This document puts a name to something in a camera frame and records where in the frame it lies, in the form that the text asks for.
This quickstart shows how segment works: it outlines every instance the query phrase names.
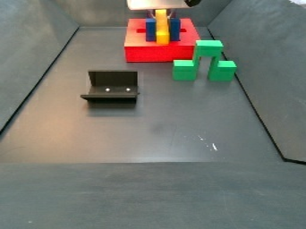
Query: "gray surface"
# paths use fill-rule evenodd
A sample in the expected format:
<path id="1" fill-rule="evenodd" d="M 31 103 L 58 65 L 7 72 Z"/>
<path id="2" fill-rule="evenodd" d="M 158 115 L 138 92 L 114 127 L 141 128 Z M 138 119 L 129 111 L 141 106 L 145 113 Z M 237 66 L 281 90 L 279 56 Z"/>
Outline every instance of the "gray surface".
<path id="1" fill-rule="evenodd" d="M 125 0 L 52 0 L 81 26 L 126 26 L 129 18 L 142 18 L 145 11 L 130 11 Z M 207 26 L 231 0 L 201 0 L 200 4 L 177 11 L 197 26 Z"/>
<path id="2" fill-rule="evenodd" d="M 287 0 L 233 0 L 209 25 L 283 157 L 306 161 L 306 11 Z"/>
<path id="3" fill-rule="evenodd" d="M 0 165 L 5 229 L 304 229 L 303 165 Z"/>
<path id="4" fill-rule="evenodd" d="M 77 25 L 46 0 L 0 0 L 0 12 L 1 131 Z"/>
<path id="5" fill-rule="evenodd" d="M 208 39 L 205 28 L 198 29 Z M 172 63 L 126 64 L 125 29 L 80 29 L 0 138 L 0 162 L 279 161 L 240 86 L 172 81 Z M 137 70 L 134 108 L 80 99 L 89 69 Z"/>

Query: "red base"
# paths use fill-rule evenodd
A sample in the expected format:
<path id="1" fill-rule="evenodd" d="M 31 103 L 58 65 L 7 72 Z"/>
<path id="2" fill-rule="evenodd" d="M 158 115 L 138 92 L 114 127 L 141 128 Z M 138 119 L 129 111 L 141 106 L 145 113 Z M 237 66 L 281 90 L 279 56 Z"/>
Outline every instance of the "red base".
<path id="1" fill-rule="evenodd" d="M 154 41 L 145 41 L 145 20 L 129 19 L 124 42 L 126 62 L 190 60 L 194 43 L 200 38 L 189 19 L 180 19 L 180 28 L 180 41 L 170 41 L 168 45 L 157 45 Z"/>

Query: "black holder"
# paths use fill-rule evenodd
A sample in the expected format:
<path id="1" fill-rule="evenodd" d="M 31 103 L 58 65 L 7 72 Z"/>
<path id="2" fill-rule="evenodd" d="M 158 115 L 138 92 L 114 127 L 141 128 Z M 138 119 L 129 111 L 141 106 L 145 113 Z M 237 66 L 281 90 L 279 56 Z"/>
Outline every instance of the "black holder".
<path id="1" fill-rule="evenodd" d="M 88 71 L 90 89 L 86 101 L 134 100 L 138 95 L 137 72 L 129 70 Z"/>

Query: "stacked blocks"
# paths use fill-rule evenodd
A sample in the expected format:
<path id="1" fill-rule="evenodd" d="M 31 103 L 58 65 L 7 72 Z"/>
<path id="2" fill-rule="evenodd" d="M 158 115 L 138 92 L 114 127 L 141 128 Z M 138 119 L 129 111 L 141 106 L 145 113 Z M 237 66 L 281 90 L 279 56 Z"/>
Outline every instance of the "stacked blocks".
<path id="1" fill-rule="evenodd" d="M 169 40 L 178 41 L 180 20 L 177 18 L 169 19 Z"/>
<path id="2" fill-rule="evenodd" d="M 145 41 L 156 40 L 156 20 L 154 18 L 145 19 Z"/>
<path id="3" fill-rule="evenodd" d="M 189 61 L 173 62 L 173 80 L 192 81 L 196 79 L 198 58 L 201 56 L 211 57 L 208 79 L 211 81 L 231 81 L 236 70 L 233 61 L 220 61 L 220 53 L 223 44 L 219 40 L 197 40 L 193 50 L 192 67 L 186 63 Z"/>
<path id="4" fill-rule="evenodd" d="M 166 10 L 154 10 L 156 19 L 156 43 L 166 45 L 169 42 Z"/>
<path id="5" fill-rule="evenodd" d="M 129 19 L 124 40 L 126 62 L 173 62 L 192 59 L 197 31 L 189 19 L 180 20 L 178 41 L 168 45 L 145 41 L 145 19 Z"/>

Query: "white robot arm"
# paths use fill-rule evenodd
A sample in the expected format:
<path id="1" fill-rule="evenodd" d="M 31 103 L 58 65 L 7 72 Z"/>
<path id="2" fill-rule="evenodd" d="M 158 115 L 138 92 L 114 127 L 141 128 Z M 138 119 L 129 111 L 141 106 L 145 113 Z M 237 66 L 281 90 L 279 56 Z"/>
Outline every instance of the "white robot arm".
<path id="1" fill-rule="evenodd" d="M 200 0 L 126 0 L 130 10 L 156 10 L 189 8 L 200 3 Z"/>

